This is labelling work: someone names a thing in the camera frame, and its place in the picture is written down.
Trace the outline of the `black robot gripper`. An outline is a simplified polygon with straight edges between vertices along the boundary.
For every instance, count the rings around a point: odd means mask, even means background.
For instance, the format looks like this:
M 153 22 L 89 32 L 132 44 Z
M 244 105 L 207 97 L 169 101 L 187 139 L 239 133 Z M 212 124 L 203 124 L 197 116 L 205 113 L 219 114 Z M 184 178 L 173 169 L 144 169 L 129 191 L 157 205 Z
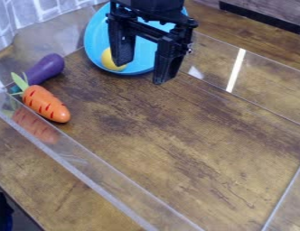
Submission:
M 192 52 L 199 22 L 183 12 L 185 0 L 110 0 L 108 34 L 117 66 L 133 61 L 136 37 L 157 42 L 153 83 L 175 79 Z

